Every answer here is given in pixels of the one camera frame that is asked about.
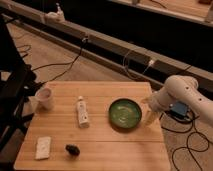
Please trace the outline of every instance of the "chair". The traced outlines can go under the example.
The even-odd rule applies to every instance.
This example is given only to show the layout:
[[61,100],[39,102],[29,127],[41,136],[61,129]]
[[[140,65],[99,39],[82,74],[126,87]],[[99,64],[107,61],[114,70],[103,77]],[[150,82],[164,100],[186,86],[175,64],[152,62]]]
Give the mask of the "chair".
[[22,116],[28,96],[33,96],[41,86],[35,82],[36,75],[30,68],[17,51],[0,13],[0,74],[10,73],[6,80],[0,75],[0,152],[17,129],[23,134],[27,132],[25,123],[33,117]]

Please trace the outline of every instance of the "white mug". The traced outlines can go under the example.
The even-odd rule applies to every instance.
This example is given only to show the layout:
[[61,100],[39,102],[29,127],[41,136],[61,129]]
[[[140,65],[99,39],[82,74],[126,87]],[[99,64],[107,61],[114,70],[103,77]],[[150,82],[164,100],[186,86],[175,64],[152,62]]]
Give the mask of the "white mug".
[[35,94],[35,98],[47,110],[51,110],[54,107],[53,95],[50,88],[39,89]]

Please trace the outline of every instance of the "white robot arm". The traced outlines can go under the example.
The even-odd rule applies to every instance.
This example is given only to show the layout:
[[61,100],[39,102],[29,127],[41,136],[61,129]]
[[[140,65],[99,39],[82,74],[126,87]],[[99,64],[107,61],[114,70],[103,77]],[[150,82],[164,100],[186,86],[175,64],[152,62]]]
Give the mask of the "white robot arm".
[[213,101],[197,91],[198,82],[190,76],[170,76],[159,91],[148,99],[148,105],[154,112],[169,110],[171,104],[181,101],[200,119],[213,127]]

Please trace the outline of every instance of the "tabletop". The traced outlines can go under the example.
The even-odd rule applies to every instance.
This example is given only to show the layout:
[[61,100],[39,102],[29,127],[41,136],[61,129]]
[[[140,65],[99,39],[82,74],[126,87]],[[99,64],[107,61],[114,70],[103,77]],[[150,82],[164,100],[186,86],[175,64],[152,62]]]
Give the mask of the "tabletop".
[[[151,94],[148,82],[54,81],[47,86],[53,91],[54,108],[36,110],[15,161],[15,170],[170,170],[158,120],[150,126],[140,122],[128,132],[118,131],[109,123],[109,106],[119,98],[135,101],[142,109],[143,120],[149,110],[142,103]],[[87,104],[88,128],[78,125],[78,96],[83,96]],[[35,160],[36,142],[42,136],[52,138],[50,157]],[[65,150],[67,144],[76,145],[80,155],[71,156]]]

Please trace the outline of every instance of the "bottle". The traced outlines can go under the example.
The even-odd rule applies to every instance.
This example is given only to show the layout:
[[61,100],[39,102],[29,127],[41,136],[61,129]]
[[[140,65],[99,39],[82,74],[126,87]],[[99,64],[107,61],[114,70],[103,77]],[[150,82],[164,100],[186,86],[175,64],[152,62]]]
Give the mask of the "bottle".
[[61,10],[61,7],[59,5],[59,3],[56,3],[56,6],[57,6],[57,14],[58,14],[58,19],[60,22],[64,22],[65,21],[65,17],[64,17],[64,12]]
[[78,122],[81,128],[88,128],[89,127],[89,118],[86,109],[86,102],[82,96],[78,97],[77,102],[77,111],[78,111]]

